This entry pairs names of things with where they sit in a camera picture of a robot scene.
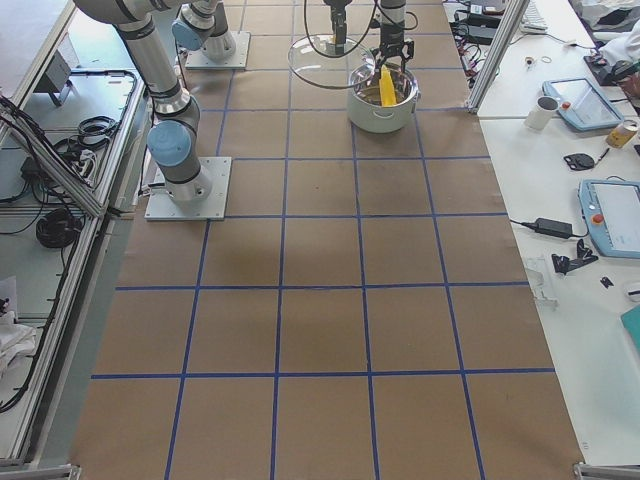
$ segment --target power adapter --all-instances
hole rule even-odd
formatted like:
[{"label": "power adapter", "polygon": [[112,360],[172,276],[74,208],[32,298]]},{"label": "power adapter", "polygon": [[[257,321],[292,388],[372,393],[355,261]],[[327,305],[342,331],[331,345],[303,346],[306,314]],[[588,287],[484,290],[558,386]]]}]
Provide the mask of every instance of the power adapter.
[{"label": "power adapter", "polygon": [[567,239],[574,236],[573,226],[570,223],[549,220],[548,218],[537,218],[535,222],[520,222],[519,224],[530,228],[536,233],[549,235],[550,237]]},{"label": "power adapter", "polygon": [[25,181],[31,182],[42,178],[44,172],[32,157],[27,157],[20,167],[20,174]]}]

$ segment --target white lab coat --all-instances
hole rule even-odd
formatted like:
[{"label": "white lab coat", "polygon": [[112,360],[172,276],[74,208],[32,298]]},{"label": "white lab coat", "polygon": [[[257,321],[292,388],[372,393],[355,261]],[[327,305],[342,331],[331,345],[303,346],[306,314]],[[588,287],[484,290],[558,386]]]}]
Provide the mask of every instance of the white lab coat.
[{"label": "white lab coat", "polygon": [[600,53],[611,65],[619,60],[629,62],[640,60],[640,20],[630,32],[621,33],[620,36],[609,41],[600,49]]}]

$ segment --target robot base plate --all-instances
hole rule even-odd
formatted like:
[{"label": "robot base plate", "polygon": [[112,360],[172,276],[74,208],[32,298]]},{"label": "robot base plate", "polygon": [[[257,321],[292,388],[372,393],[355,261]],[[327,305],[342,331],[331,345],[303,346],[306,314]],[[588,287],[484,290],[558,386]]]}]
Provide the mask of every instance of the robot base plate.
[{"label": "robot base plate", "polygon": [[[152,190],[145,218],[147,220],[222,220],[227,206],[231,157],[200,157],[202,168],[211,175],[213,186],[209,196],[192,202],[175,202],[166,190]],[[162,172],[156,173],[155,183],[164,182]]]},{"label": "robot base plate", "polygon": [[220,61],[211,60],[201,50],[189,52],[185,67],[187,70],[233,70],[247,67],[249,56],[249,32],[231,32],[236,41],[236,51],[229,58]]}]

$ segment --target tablet screen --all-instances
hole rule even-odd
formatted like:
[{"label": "tablet screen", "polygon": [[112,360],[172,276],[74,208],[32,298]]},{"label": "tablet screen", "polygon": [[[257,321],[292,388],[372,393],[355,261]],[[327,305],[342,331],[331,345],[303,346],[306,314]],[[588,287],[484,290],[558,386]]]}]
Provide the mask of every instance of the tablet screen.
[{"label": "tablet screen", "polygon": [[619,120],[612,108],[585,79],[551,83],[562,101],[571,102],[571,110],[583,124],[594,125]]},{"label": "tablet screen", "polygon": [[613,249],[640,251],[640,192],[638,187],[596,183],[594,188]]}]

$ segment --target white pot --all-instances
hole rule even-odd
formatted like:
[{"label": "white pot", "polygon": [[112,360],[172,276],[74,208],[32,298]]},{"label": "white pot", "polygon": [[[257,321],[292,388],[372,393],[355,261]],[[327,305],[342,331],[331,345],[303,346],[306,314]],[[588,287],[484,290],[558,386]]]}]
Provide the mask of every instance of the white pot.
[{"label": "white pot", "polygon": [[[347,113],[349,120],[367,132],[387,133],[404,127],[415,112],[416,103],[420,98],[418,82],[409,70],[400,70],[398,65],[387,63],[391,72],[391,79],[396,90],[398,104],[383,107],[380,104],[379,78],[376,76],[369,82],[349,89],[347,97]],[[364,65],[351,73],[352,83],[363,75]]]}]

